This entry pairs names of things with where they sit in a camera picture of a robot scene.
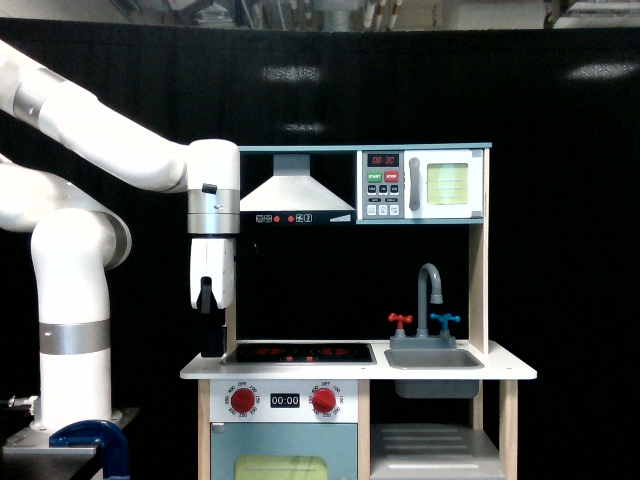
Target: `silver range hood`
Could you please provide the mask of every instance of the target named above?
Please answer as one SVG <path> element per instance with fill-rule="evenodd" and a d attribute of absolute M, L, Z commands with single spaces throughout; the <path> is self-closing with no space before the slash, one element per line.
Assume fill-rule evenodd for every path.
<path fill-rule="evenodd" d="M 273 176 L 240 201 L 243 225 L 355 223 L 353 207 L 311 177 L 305 154 L 275 154 Z"/>

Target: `microwave handle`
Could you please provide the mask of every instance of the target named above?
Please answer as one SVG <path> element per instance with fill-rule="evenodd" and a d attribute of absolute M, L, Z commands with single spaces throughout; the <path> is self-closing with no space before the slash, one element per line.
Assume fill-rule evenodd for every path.
<path fill-rule="evenodd" d="M 413 157 L 409 160 L 409 208 L 413 211 L 420 208 L 420 160 Z"/>

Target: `blue faucet handle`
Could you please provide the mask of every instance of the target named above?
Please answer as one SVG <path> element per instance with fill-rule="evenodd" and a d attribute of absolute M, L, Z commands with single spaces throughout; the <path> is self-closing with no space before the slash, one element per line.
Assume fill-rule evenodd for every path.
<path fill-rule="evenodd" d="M 440 323 L 442 324 L 442 329 L 443 330 L 449 330 L 449 322 L 459 322 L 460 321 L 460 317 L 459 316 L 453 316 L 450 313 L 445 313 L 444 315 L 436 315 L 435 313 L 432 313 L 431 315 L 429 315 L 431 317 L 431 320 L 440 320 Z"/>

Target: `blue clamp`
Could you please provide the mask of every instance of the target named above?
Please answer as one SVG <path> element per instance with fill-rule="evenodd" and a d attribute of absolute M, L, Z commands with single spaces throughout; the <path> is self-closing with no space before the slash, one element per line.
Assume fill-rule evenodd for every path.
<path fill-rule="evenodd" d="M 459 316 L 453 316 L 450 313 L 445 313 L 444 315 L 436 315 L 435 313 L 432 313 L 430 315 L 431 320 L 440 320 L 440 323 L 442 323 L 442 330 L 449 330 L 449 322 L 453 321 L 453 322 L 459 322 L 460 321 L 460 317 Z"/>
<path fill-rule="evenodd" d="M 129 444 L 124 433 L 106 420 L 83 420 L 61 428 L 49 438 L 50 447 L 98 445 L 105 480 L 129 480 Z"/>

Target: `oven knob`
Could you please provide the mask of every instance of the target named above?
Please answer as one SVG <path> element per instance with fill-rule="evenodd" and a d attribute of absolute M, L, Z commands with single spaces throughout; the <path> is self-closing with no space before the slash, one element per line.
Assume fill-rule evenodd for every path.
<path fill-rule="evenodd" d="M 256 404 L 256 396 L 248 388 L 239 388 L 231 395 L 231 408 L 238 413 L 251 411 Z"/>
<path fill-rule="evenodd" d="M 328 388 L 321 388 L 313 394 L 311 404 L 316 412 L 329 413 L 336 406 L 336 396 Z"/>

